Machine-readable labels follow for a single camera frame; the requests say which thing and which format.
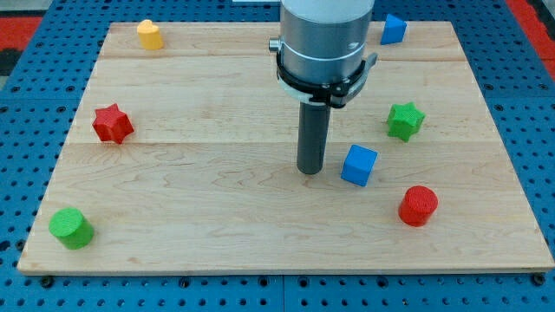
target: toy block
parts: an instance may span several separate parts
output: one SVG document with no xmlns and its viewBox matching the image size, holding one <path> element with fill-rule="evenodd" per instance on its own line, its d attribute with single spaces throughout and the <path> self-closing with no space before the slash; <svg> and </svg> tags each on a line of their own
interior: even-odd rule
<svg viewBox="0 0 555 312">
<path fill-rule="evenodd" d="M 383 28 L 381 45 L 402 42 L 402 38 L 405 36 L 405 29 L 407 28 L 407 23 L 402 19 L 388 14 L 385 19 L 385 26 Z"/>
<path fill-rule="evenodd" d="M 413 186 L 407 190 L 399 206 L 399 217 L 411 226 L 423 226 L 432 217 L 439 200 L 426 186 Z"/>
<path fill-rule="evenodd" d="M 160 34 L 160 28 L 153 24 L 151 20 L 144 20 L 137 26 L 140 45 L 143 49 L 155 50 L 164 47 L 164 40 Z"/>
<path fill-rule="evenodd" d="M 366 147 L 353 145 L 343 163 L 341 179 L 360 186 L 366 186 L 378 153 Z"/>
<path fill-rule="evenodd" d="M 49 231 L 67 249 L 77 250 L 85 247 L 93 236 L 95 229 L 76 208 L 64 208 L 52 216 Z"/>
<path fill-rule="evenodd" d="M 410 136 L 418 133 L 426 115 L 416 109 L 413 102 L 405 105 L 394 104 L 389 111 L 388 136 L 408 142 Z"/>
<path fill-rule="evenodd" d="M 102 142 L 112 140 L 121 144 L 123 139 L 134 131 L 129 117 L 120 111 L 117 104 L 96 109 L 95 113 L 93 128 Z"/>
</svg>

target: green star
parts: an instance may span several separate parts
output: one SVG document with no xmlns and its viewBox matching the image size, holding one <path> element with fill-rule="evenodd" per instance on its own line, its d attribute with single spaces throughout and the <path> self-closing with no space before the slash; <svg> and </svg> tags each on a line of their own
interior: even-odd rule
<svg viewBox="0 0 555 312">
<path fill-rule="evenodd" d="M 388 117 L 388 136 L 408 142 L 410 136 L 420 130 L 424 117 L 426 115 L 416 109 L 413 102 L 405 105 L 393 104 Z"/>
</svg>

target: blue cube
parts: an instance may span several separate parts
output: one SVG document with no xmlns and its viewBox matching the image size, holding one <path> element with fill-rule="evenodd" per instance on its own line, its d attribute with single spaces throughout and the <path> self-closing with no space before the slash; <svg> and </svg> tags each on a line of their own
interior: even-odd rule
<svg viewBox="0 0 555 312">
<path fill-rule="evenodd" d="M 381 45 L 402 42 L 405 36 L 407 23 L 402 19 L 388 14 L 385 19 L 385 27 L 383 28 Z"/>
<path fill-rule="evenodd" d="M 353 145 L 349 149 L 349 154 L 343 163 L 341 179 L 360 186 L 366 186 L 372 167 L 378 153 L 366 147 Z"/>
</svg>

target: wooden board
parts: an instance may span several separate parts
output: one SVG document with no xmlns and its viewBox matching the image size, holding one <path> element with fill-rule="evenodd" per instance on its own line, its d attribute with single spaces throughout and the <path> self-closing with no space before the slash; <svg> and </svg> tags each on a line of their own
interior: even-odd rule
<svg viewBox="0 0 555 312">
<path fill-rule="evenodd" d="M 275 23 L 162 23 L 145 51 L 115 23 L 69 131 L 18 268 L 29 275 L 427 274 L 554 266 L 450 23 L 410 23 L 330 122 L 324 170 L 295 166 L 298 103 L 278 86 Z M 386 135 L 394 103 L 428 117 L 409 143 Z M 117 102 L 136 132 L 101 144 L 94 109 Z M 380 153 L 369 186 L 339 177 L 351 144 Z M 427 185 L 422 228 L 397 216 Z M 96 234 L 65 250 L 54 212 L 80 208 Z"/>
</svg>

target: red surface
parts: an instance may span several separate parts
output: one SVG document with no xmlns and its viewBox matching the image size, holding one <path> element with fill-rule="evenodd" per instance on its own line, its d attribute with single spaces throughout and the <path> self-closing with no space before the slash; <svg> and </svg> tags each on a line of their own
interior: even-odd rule
<svg viewBox="0 0 555 312">
<path fill-rule="evenodd" d="M 538 19 L 536 10 L 526 0 L 506 0 L 506 3 L 552 79 L 555 79 L 555 42 L 547 35 L 545 25 Z"/>
<path fill-rule="evenodd" d="M 102 142 L 112 140 L 121 144 L 123 139 L 134 131 L 127 114 L 120 111 L 117 104 L 96 109 L 95 113 L 93 128 Z"/>
<path fill-rule="evenodd" d="M 439 201 L 434 191 L 426 186 L 413 186 L 405 193 L 399 206 L 399 217 L 412 226 L 423 226 L 432 217 Z"/>
<path fill-rule="evenodd" d="M 0 17 L 0 50 L 25 50 L 42 17 Z"/>
</svg>

